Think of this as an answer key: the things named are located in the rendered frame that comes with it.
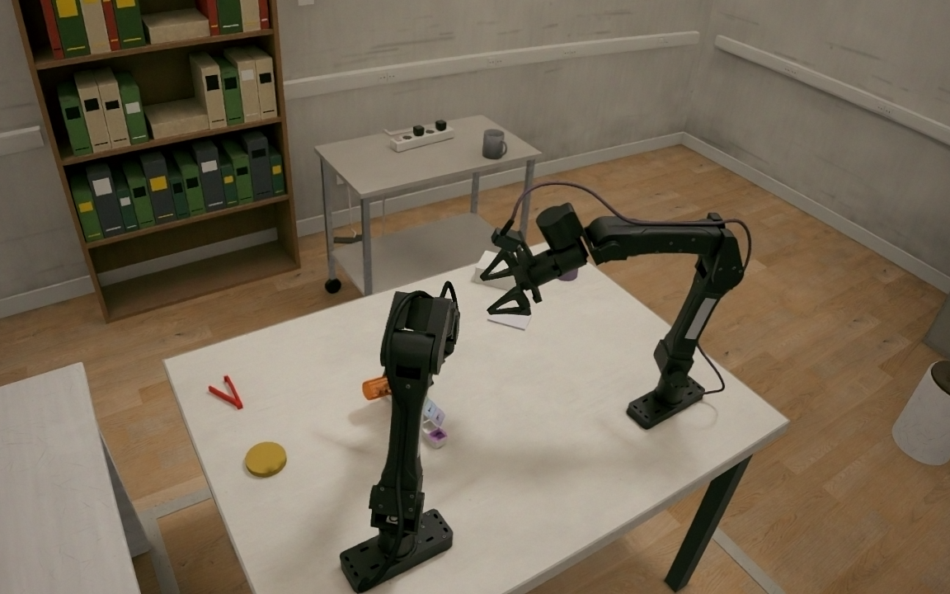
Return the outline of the red flat bar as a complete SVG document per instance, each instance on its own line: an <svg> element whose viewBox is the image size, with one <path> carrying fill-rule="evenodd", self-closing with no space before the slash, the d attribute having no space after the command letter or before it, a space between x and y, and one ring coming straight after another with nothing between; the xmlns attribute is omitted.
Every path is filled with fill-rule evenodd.
<svg viewBox="0 0 950 594"><path fill-rule="evenodd" d="M209 386L209 392L211 392L212 394L215 394L216 396L219 396L222 399L225 399L225 401L228 401L228 403L233 403L233 405L237 407L237 410L242 409L242 402L240 401L240 396L238 396L237 392L235 392L235 388L233 387L233 382L229 379L227 375L224 376L223 378L225 379L225 381L228 381L228 386L233 391L233 395L235 396L235 399L233 398L233 396L227 396L227 394L223 394L223 392L219 391L218 389L212 386Z"/></svg>

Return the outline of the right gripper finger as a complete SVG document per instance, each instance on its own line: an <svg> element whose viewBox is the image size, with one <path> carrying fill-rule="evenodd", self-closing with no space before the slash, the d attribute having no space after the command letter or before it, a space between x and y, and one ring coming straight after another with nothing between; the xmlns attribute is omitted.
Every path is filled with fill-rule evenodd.
<svg viewBox="0 0 950 594"><path fill-rule="evenodd" d="M502 305L506 304L506 302L510 302L512 300L515 300L517 302L518 307L498 309ZM487 312L489 312L490 315L515 314L515 315L530 316L532 314L531 309L525 307L524 301L521 299L520 295L518 295L517 287L512 287L512 289L509 290L509 292L506 292L504 296L500 297L496 302L494 302L494 304L491 305L491 307L489 307L489 309L487 309Z"/></svg>
<svg viewBox="0 0 950 594"><path fill-rule="evenodd" d="M493 268L498 266L499 262L501 261L506 261L506 265L508 266L508 268L504 268L504 270L498 271L498 273L493 273L489 275L489 273L491 273L491 270L493 270ZM490 266L488 266L486 270L482 274L480 274L480 279L482 279L482 281L494 281L495 279L504 278L506 276L513 276L514 274L513 274L512 268L514 267L516 267L516 265L515 265L515 262L511 259L511 253L508 251L504 251L504 248L502 248L497 253L496 258L494 258L494 260L491 261Z"/></svg>

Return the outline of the white box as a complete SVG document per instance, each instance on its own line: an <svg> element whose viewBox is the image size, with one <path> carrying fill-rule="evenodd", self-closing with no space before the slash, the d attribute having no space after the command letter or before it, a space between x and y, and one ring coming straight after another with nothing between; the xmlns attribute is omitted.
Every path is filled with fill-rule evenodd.
<svg viewBox="0 0 950 594"><path fill-rule="evenodd" d="M488 252L488 251L485 251L485 253L483 253L482 258L480 258L480 261L476 266L475 282L479 283L479 285L489 285L493 287L501 287L501 289L504 289L504 290L511 290L512 287L516 287L514 276L506 276L504 278L499 278L495 280L485 280L485 281L482 281L482 279L480 279L480 274L482 274L486 270L486 268L490 266L491 261L493 261L494 258L496 258L496 255L497 253ZM502 271L504 270L504 268L508 268L508 266L506 265L506 261L501 261L499 262L498 266L496 266L495 268L493 268L493 270L491 270L491 273L489 273L489 275L493 273L498 273L498 271Z"/></svg>

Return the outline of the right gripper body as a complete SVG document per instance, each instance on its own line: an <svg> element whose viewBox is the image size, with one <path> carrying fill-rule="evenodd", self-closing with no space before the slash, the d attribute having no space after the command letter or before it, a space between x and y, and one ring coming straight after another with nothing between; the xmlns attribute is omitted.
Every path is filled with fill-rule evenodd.
<svg viewBox="0 0 950 594"><path fill-rule="evenodd" d="M515 251L511 253L511 259L515 262L516 267L512 268L515 283L517 287L518 295L525 303L525 307L530 308L530 300L525 296L527 290L531 290L533 294L533 301L537 304L542 302L542 295L539 292L539 286L546 285L549 281L554 281L559 276L562 276L562 273L559 273L559 268L553 268L556 266L554 258L551 255L552 249L549 248L547 251L538 253L538 255L533 256L533 253L530 251L527 243L524 241L523 233L518 230L516 232L513 229L509 229L509 232L506 232L505 238L513 242L520 244ZM516 258L517 257L517 258Z"/></svg>

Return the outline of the yellow round disc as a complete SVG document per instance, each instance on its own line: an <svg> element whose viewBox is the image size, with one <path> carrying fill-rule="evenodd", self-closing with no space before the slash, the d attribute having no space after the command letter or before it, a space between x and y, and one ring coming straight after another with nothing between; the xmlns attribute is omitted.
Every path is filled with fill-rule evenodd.
<svg viewBox="0 0 950 594"><path fill-rule="evenodd" d="M283 446L262 442L249 449L245 461L253 476L266 478L278 474L285 467L287 458Z"/></svg>

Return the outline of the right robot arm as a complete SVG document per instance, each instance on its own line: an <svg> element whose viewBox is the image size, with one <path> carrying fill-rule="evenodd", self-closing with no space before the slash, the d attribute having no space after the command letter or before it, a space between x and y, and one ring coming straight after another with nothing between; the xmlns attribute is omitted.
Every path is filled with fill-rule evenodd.
<svg viewBox="0 0 950 594"><path fill-rule="evenodd" d="M619 217L597 217L583 227L570 202L546 208L536 224L552 249L549 256L557 263L552 267L558 267L563 276L587 266L589 253L580 237L596 266L643 253L698 254L689 296L670 333L653 352L661 373L655 392L631 401L628 410L649 426L700 398L705 388L693 377L686 377L694 364L697 343L717 302L744 277L740 249L731 230L725 224L631 224Z"/></svg>

